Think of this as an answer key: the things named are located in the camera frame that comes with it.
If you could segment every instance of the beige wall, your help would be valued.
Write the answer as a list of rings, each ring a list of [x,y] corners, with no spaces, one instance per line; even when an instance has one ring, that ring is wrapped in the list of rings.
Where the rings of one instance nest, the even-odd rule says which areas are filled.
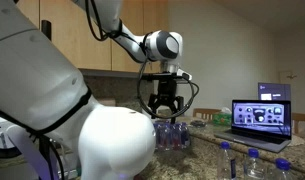
[[[290,80],[292,110],[305,113],[305,27],[288,29],[276,36],[276,59],[278,71],[290,71],[297,77]]]
[[[274,37],[211,0],[169,0],[170,30],[184,40],[183,69],[200,93],[194,107],[230,107],[257,99],[258,82],[277,82]],[[190,97],[187,86],[179,95]]]

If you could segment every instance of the laptop screen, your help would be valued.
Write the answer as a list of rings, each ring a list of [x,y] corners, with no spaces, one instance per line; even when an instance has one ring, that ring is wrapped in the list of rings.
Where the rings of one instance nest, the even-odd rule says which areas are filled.
[[[231,128],[291,139],[291,102],[233,100]]]

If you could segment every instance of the clear plastic container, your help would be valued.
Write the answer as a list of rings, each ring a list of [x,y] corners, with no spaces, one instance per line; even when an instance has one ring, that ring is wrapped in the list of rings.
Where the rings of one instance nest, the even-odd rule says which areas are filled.
[[[254,148],[248,150],[248,156],[243,164],[244,179],[265,179],[266,168],[263,162],[259,159],[259,151]]]
[[[166,151],[171,150],[171,128],[169,123],[161,124],[159,127],[159,133],[160,133],[160,142],[158,144],[158,150],[160,151]]]
[[[217,179],[218,180],[235,180],[235,155],[230,149],[228,142],[222,142],[218,152],[217,163]]]
[[[172,125],[172,149],[173,150],[182,149],[180,124]]]
[[[154,131],[155,131],[155,150],[158,149],[160,142],[160,133],[159,133],[159,123],[153,123]]]
[[[185,122],[181,124],[181,144],[182,148],[187,148],[191,145],[190,133]]]
[[[283,158],[277,158],[275,160],[276,168],[272,171],[273,180],[293,180],[293,176],[290,172],[290,162]]]

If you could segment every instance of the upper cabinet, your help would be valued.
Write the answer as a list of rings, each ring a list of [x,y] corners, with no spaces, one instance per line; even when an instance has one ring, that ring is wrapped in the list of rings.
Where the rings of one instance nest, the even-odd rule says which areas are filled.
[[[124,0],[120,19],[137,36],[143,35],[143,0]],[[112,71],[138,72],[140,64],[116,42],[112,41]]]
[[[95,40],[85,11],[71,0],[20,0],[18,7],[40,29],[42,20],[51,22],[52,43],[77,68],[139,71],[141,64],[113,40]],[[134,35],[144,36],[152,31],[168,30],[167,8],[167,0],[124,0],[120,19]],[[159,72],[159,69],[158,62],[149,63],[145,72]]]
[[[37,27],[39,26],[39,1],[36,0],[20,0],[17,3],[20,11]]]
[[[111,40],[95,40],[85,11],[71,0],[40,0],[40,20],[52,23],[52,42],[73,65],[111,70]]]

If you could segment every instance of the plastic bottle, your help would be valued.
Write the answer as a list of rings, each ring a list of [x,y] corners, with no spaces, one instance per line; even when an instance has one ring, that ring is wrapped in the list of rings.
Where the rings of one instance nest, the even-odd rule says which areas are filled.
[[[259,151],[250,148],[248,150],[248,157],[244,162],[244,179],[265,179],[266,168],[259,159]]]
[[[160,133],[159,133],[159,123],[153,123],[154,131],[155,131],[155,150],[158,149],[160,142]]]
[[[172,149],[173,150],[180,150],[181,146],[181,125],[174,124],[172,125]]]
[[[182,148],[187,148],[191,144],[190,133],[185,122],[181,124],[181,144]]]
[[[228,142],[222,142],[218,153],[217,179],[218,180],[235,180],[235,156],[230,149]]]
[[[273,171],[273,180],[293,180],[290,173],[290,162],[283,158],[275,160],[276,169]]]
[[[158,146],[158,150],[160,151],[165,151],[165,150],[171,150],[171,129],[170,129],[170,124],[165,123],[160,126],[159,128],[159,133],[160,133],[160,142]]]

